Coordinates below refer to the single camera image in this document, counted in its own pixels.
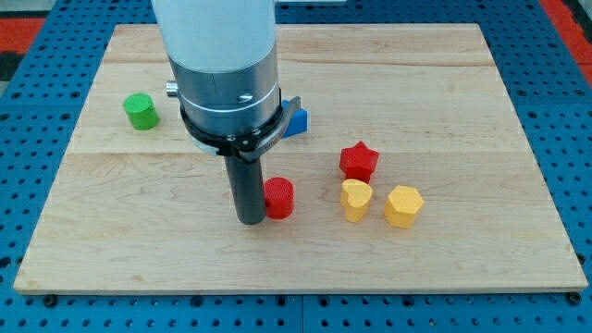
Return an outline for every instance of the yellow heart block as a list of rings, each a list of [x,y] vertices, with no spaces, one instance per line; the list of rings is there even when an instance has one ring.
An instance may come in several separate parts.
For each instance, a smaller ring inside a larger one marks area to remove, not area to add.
[[[410,228],[424,206],[424,199],[413,187],[397,186],[387,198],[384,214],[393,227]]]
[[[341,183],[341,205],[345,208],[345,218],[358,222],[366,215],[372,199],[370,185],[358,179],[345,179]]]

